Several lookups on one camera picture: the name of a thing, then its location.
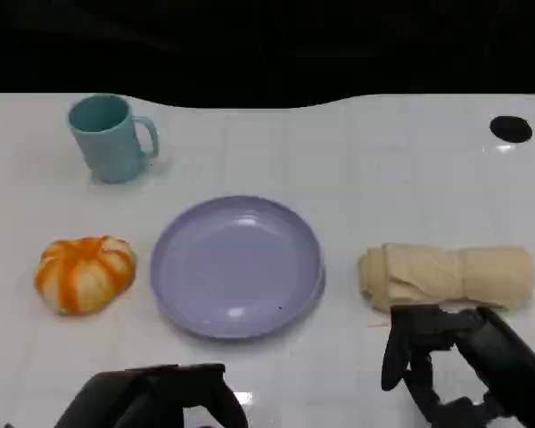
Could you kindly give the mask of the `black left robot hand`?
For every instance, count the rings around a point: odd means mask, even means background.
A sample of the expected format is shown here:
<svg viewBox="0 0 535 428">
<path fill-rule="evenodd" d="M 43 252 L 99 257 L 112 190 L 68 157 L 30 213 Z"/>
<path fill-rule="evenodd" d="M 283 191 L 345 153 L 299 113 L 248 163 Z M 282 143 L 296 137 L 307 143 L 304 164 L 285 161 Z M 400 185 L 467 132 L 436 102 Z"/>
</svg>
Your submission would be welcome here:
<svg viewBox="0 0 535 428">
<path fill-rule="evenodd" d="M 223 364 L 163 365 L 101 372 L 68 405 L 58 427 L 183 427 L 184 410 L 203 407 L 222 427 L 248 419 L 224 380 Z"/>
</svg>

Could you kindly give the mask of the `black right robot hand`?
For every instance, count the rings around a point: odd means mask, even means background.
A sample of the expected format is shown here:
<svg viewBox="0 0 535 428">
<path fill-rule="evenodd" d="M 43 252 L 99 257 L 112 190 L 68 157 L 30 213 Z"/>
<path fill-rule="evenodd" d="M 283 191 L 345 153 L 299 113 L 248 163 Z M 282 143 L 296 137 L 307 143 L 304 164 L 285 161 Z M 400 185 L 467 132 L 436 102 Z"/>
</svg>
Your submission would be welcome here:
<svg viewBox="0 0 535 428">
<path fill-rule="evenodd" d="M 457 349 L 487 391 L 442 402 L 433 387 L 431 355 Z M 535 427 L 535 353 L 493 310 L 446 312 L 437 305 L 394 306 L 383 355 L 384 391 L 404 383 L 433 427 L 485 427 L 514 417 Z"/>
</svg>

